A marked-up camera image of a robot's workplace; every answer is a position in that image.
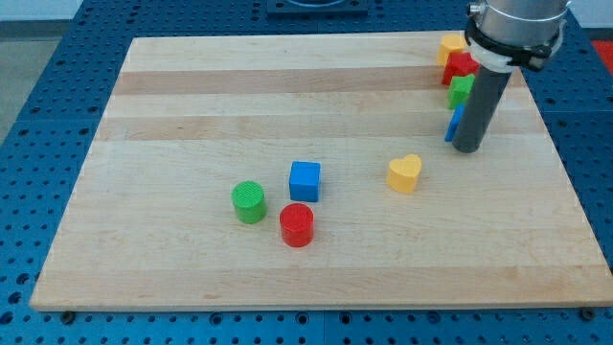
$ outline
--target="red cylinder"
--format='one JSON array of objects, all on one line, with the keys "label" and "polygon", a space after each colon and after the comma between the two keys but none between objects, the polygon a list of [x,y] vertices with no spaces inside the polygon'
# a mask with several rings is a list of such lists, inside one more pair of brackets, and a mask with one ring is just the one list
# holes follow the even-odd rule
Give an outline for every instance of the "red cylinder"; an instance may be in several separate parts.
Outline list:
[{"label": "red cylinder", "polygon": [[313,212],[305,204],[285,206],[279,215],[284,242],[293,247],[309,244],[313,240],[313,221]]}]

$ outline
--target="wood grain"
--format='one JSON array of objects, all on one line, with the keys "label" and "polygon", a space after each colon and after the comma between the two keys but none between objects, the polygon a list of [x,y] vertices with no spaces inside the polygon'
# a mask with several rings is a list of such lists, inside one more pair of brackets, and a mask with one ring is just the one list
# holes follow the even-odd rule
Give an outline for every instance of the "wood grain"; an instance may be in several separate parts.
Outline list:
[{"label": "wood grain", "polygon": [[[613,279],[521,74],[482,148],[443,141],[443,32],[138,38],[31,301],[41,311],[605,306]],[[411,195],[387,163],[423,161]],[[315,238],[281,240],[294,160]],[[268,216],[234,216],[260,182]]]}]

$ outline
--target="blue pegboard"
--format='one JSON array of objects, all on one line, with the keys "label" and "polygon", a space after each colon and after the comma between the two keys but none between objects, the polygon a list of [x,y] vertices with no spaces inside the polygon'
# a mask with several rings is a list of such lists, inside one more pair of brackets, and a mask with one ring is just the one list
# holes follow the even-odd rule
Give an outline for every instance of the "blue pegboard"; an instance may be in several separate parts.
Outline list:
[{"label": "blue pegboard", "polygon": [[[613,310],[59,313],[28,306],[130,41],[154,35],[460,30],[464,0],[372,0],[368,15],[268,18],[265,2],[85,0],[0,149],[0,344],[613,343]],[[574,17],[524,71],[613,265],[613,80]]]}]

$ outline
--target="green cylinder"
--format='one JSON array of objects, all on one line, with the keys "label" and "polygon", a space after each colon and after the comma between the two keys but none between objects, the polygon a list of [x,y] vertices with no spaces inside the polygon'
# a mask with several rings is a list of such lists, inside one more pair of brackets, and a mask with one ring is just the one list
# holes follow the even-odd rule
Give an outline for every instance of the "green cylinder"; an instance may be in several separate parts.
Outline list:
[{"label": "green cylinder", "polygon": [[254,224],[266,216],[264,189],[254,181],[240,182],[232,191],[232,203],[238,220]]}]

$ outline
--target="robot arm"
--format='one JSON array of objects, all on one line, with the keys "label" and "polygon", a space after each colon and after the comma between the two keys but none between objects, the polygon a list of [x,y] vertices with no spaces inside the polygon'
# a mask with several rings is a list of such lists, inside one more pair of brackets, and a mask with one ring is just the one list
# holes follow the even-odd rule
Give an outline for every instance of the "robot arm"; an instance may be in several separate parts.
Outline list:
[{"label": "robot arm", "polygon": [[541,70],[562,44],[567,0],[479,0],[468,4],[465,30],[470,53],[481,63],[453,138],[476,151],[514,68]]}]

